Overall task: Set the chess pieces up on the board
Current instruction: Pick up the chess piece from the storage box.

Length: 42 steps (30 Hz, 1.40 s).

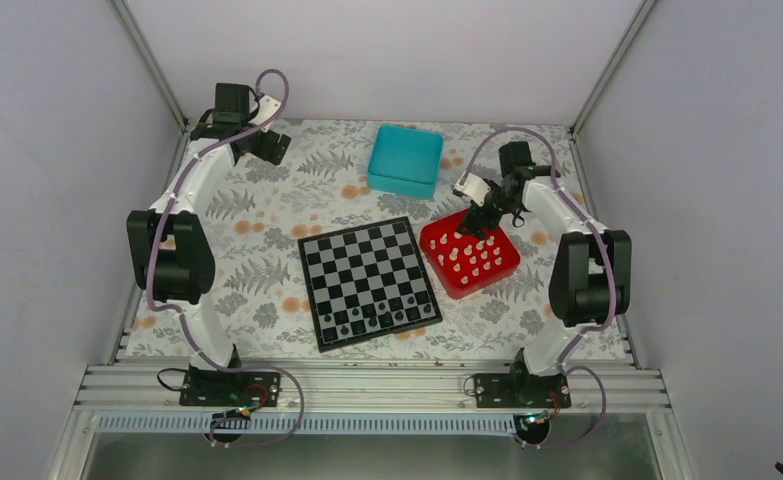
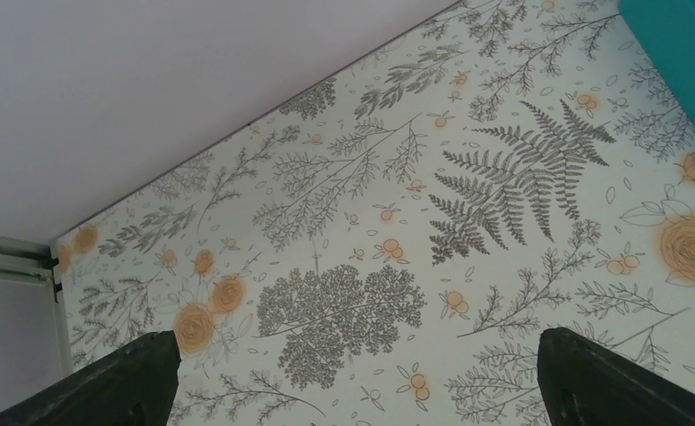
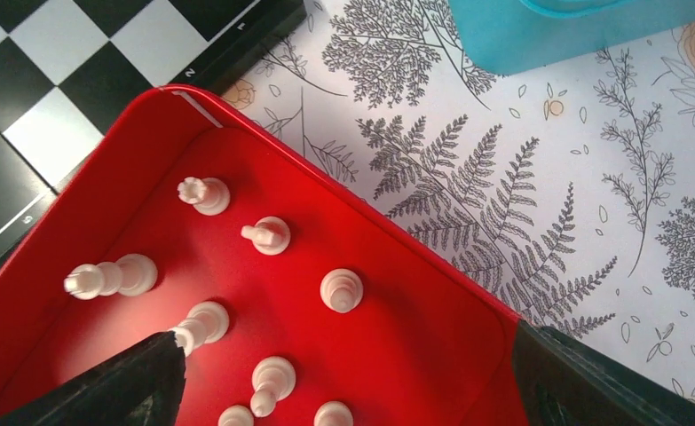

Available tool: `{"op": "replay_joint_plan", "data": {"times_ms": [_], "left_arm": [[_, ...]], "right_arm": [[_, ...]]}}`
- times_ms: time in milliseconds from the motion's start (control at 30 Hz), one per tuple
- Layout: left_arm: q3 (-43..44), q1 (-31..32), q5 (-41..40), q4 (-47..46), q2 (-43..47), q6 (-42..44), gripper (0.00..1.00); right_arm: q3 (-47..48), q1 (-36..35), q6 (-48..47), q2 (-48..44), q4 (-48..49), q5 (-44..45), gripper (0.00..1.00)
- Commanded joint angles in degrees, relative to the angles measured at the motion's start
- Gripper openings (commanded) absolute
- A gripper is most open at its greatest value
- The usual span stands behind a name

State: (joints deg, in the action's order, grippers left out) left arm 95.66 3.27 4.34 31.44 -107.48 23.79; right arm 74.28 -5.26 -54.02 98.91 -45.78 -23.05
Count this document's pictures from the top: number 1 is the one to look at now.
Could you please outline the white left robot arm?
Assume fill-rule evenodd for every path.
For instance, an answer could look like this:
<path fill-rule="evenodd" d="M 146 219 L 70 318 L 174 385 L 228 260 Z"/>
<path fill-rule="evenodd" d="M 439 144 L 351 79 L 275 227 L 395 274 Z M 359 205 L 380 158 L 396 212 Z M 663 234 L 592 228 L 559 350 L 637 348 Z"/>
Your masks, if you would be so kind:
<path fill-rule="evenodd" d="M 215 104 L 192 129 L 176 175 L 146 210 L 133 210 L 126 230 L 137 285 L 153 312 L 174 312 L 191 348 L 189 365 L 212 371 L 206 392 L 222 405 L 237 402 L 245 377 L 210 291 L 216 261 L 203 217 L 237 161 L 252 154 L 279 164 L 290 144 L 271 130 L 288 99 L 259 86 L 219 83 Z"/>

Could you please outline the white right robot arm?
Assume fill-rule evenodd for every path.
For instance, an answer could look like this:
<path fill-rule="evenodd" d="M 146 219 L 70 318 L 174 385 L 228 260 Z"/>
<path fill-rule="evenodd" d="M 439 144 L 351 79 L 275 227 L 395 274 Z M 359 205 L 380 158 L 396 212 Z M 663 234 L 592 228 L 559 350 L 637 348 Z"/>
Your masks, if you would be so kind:
<path fill-rule="evenodd" d="M 547 393 L 544 376 L 566 373 L 571 351 L 626 311 L 631 280 L 630 236 L 594 219 L 562 186 L 557 163 L 539 165 L 525 141 L 498 150 L 501 179 L 465 169 L 453 186 L 469 202 L 459 233 L 485 238 L 506 215 L 533 214 L 557 240 L 548 298 L 555 316 L 519 352 L 524 368 L 508 384 L 511 399 L 532 407 Z"/>

